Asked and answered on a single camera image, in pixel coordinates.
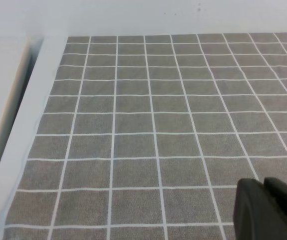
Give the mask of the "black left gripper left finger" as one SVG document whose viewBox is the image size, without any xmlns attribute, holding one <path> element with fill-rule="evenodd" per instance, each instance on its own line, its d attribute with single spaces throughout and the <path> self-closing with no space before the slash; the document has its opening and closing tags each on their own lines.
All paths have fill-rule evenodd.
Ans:
<svg viewBox="0 0 287 240">
<path fill-rule="evenodd" d="M 233 225 L 238 240 L 287 240 L 286 214 L 256 179 L 237 182 Z"/>
</svg>

